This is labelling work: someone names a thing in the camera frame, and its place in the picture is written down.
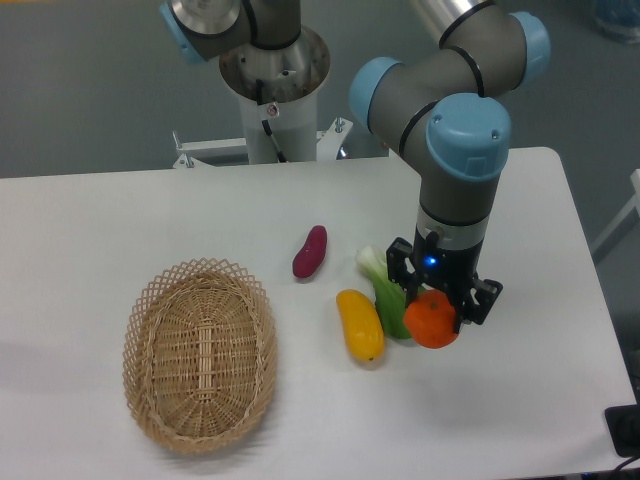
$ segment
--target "blue joint cap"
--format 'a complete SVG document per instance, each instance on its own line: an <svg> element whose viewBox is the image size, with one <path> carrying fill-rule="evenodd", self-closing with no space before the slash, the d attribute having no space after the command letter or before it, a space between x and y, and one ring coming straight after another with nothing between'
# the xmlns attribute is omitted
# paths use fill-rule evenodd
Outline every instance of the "blue joint cap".
<svg viewBox="0 0 640 480"><path fill-rule="evenodd" d="M391 67L400 62L394 58L379 57L374 58L356 74L351 88L349 88L349 108L356 119L369 131L369 108L376 88L380 84L382 77Z"/></svg>
<svg viewBox="0 0 640 480"><path fill-rule="evenodd" d="M162 18L169 27L169 31L171 32L171 35L178 47L180 47L180 52L187 63L192 65L205 63L205 59L202 58L195 48L193 48L191 42L189 42L187 37L184 35L184 32L180 29L178 22L176 22L176 19L171 13L168 3L165 3L160 7L160 15L162 15Z"/></svg>
<svg viewBox="0 0 640 480"><path fill-rule="evenodd" d="M511 140L511 118L493 98L458 93L431 111L429 152L446 172L467 182L484 182L502 172Z"/></svg>
<svg viewBox="0 0 640 480"><path fill-rule="evenodd" d="M551 61L551 39L544 24L527 12L512 13L524 31L527 40L527 68L522 85L531 83L542 75Z"/></svg>

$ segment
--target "orange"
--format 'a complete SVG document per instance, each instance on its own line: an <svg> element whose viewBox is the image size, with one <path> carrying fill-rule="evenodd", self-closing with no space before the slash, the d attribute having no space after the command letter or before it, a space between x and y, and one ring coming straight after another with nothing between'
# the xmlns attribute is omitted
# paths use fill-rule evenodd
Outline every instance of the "orange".
<svg viewBox="0 0 640 480"><path fill-rule="evenodd" d="M442 348L452 343L456 311L440 290L427 290L418 295L404 314L404 325L416 343L427 348Z"/></svg>

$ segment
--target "metal bracket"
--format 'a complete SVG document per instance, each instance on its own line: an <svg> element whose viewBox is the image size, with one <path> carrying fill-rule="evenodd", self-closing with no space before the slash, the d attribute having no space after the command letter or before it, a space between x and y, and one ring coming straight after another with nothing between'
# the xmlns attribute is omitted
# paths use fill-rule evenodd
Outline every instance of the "metal bracket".
<svg viewBox="0 0 640 480"><path fill-rule="evenodd" d="M318 132L318 161L327 162L347 158L348 154L344 151L342 145L352 128L353 122L338 117L328 130ZM173 141L176 153L179 155L178 160L173 164L173 168L211 167L217 163L217 159L220 159L220 163L222 163L222 158L224 157L247 153L247 142L244 138L182 143L178 138L178 132L174 131ZM194 157L210 159L213 165L196 160Z"/></svg>
<svg viewBox="0 0 640 480"><path fill-rule="evenodd" d="M638 223L640 216L640 170L633 172L631 182L635 189L635 195L620 209L590 246L591 257L596 265Z"/></svg>

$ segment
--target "cable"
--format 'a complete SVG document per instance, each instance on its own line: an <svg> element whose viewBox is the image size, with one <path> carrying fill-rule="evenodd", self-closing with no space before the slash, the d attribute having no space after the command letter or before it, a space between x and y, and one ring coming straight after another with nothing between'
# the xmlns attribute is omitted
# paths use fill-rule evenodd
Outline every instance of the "cable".
<svg viewBox="0 0 640 480"><path fill-rule="evenodd" d="M260 79L256 80L256 101L258 106L264 105L265 102L262 98L262 89L264 88L264 82ZM282 153L282 149L280 145L278 145L278 141L276 137L273 135L273 131L271 130L271 125L269 125L269 120L262 120L262 129L264 133L267 134L269 140L271 140L271 144L273 145L273 149L275 150L276 157L278 157L278 163L287 163L287 158Z"/></svg>
<svg viewBox="0 0 640 480"><path fill-rule="evenodd" d="M609 473L609 476L607 477L607 480L614 480L614 478L616 478L617 474L620 473L620 471L624 467L626 467L627 465L632 464L633 462L637 462L638 460L640 460L640 455L636 455L635 457L631 457L631 458L625 460L620 465L618 465L616 468L614 468L611 471L611 473Z"/></svg>

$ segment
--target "gray floor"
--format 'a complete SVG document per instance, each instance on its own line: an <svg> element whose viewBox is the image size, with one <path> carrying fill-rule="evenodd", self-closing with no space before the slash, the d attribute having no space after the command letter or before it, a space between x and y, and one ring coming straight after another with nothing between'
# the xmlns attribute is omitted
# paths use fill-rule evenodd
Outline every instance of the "gray floor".
<svg viewBox="0 0 640 480"><path fill-rule="evenodd" d="M174 129L183 141L242 136L215 62L182 62L159 3L0 5L0 177L169 168ZM302 3L304 22L332 53L320 126L338 115L351 118L349 84L372 57L413 63L436 49L408 2ZM587 0L500 3L539 16L554 45L549 73L502 99L513 118L514 146L560 153L592 241L632 195L629 175L640 168L640 46L598 34ZM354 156L379 151L359 127L349 147ZM625 351L640 349L639 260L636 227L598 269Z"/></svg>

